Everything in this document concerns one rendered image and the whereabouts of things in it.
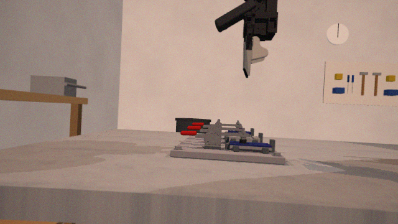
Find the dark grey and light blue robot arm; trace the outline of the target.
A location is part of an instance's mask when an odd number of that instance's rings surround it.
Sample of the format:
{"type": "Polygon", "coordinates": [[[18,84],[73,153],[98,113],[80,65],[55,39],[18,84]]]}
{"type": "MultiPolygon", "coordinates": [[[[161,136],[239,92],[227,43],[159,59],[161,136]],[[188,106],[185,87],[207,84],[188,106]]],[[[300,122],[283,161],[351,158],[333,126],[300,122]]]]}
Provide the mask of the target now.
{"type": "Polygon", "coordinates": [[[256,3],[254,2],[254,0],[248,0],[238,7],[234,8],[233,10],[222,15],[221,17],[217,18],[215,20],[215,26],[218,32],[222,32],[234,25],[235,23],[243,20],[244,13],[252,10],[255,7],[256,3]]]}

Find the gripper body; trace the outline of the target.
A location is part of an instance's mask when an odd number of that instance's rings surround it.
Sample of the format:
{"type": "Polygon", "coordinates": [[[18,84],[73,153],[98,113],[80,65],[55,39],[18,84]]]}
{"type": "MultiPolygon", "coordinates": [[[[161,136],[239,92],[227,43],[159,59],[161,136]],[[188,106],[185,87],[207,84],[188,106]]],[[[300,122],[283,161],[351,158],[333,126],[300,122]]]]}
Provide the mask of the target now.
{"type": "Polygon", "coordinates": [[[258,36],[260,41],[272,40],[275,33],[277,33],[277,0],[254,0],[254,2],[256,7],[244,13],[245,29],[243,38],[246,40],[247,21],[251,21],[251,26],[254,27],[252,36],[258,36]]]}

